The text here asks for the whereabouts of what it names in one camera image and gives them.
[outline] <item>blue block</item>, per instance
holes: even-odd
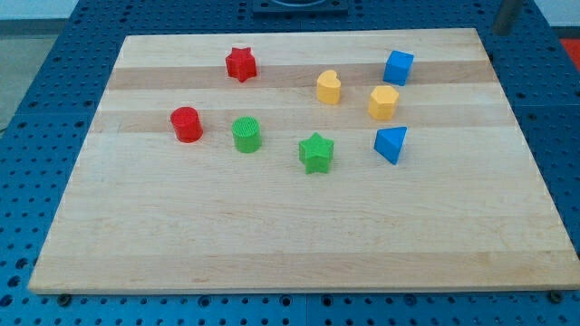
[[[411,72],[413,58],[414,56],[412,54],[399,51],[391,52],[389,60],[387,60],[387,64],[384,67],[382,80],[404,86]]]
[[[406,133],[407,127],[377,130],[377,138],[374,140],[374,150],[387,158],[393,165],[397,165]]]

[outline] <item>green cylinder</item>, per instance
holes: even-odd
[[[260,124],[255,118],[241,117],[232,124],[234,145],[242,153],[253,153],[262,146]]]

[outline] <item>yellow hexagon block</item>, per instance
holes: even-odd
[[[397,109],[399,92],[392,86],[377,86],[369,100],[369,114],[377,120],[390,120]]]
[[[341,81],[336,71],[328,70],[316,80],[316,98],[322,103],[338,104],[341,100]]]

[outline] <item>3d printed block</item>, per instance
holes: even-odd
[[[313,172],[328,173],[333,160],[334,141],[324,139],[315,132],[309,139],[300,141],[299,158],[306,166],[306,174]]]
[[[227,75],[245,82],[248,78],[256,77],[256,58],[252,55],[252,48],[232,48],[232,53],[226,57]]]
[[[241,117],[232,124],[234,145],[242,153],[253,153],[262,146],[260,125],[255,118]]]
[[[318,76],[316,97],[322,103],[338,104],[341,100],[341,81],[337,78],[336,71],[328,70]]]
[[[389,60],[387,60],[387,64],[385,64],[382,79],[385,82],[404,86],[409,74],[411,73],[413,58],[414,56],[412,54],[399,51],[391,52]]]
[[[198,112],[191,107],[181,107],[171,113],[171,124],[175,136],[181,142],[194,142],[201,138],[203,129]]]
[[[399,92],[392,86],[377,86],[369,100],[369,114],[377,120],[390,120],[397,109]]]
[[[387,158],[393,165],[397,165],[406,133],[407,127],[377,130],[377,137],[374,140],[374,150]]]

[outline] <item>blue pegboard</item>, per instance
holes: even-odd
[[[249,1],[81,0],[0,140],[0,325],[580,324],[580,292],[74,296],[61,306],[26,290],[129,34],[476,27],[578,250],[580,78],[531,1],[510,36],[493,35],[499,3],[350,0],[348,14],[253,17]]]

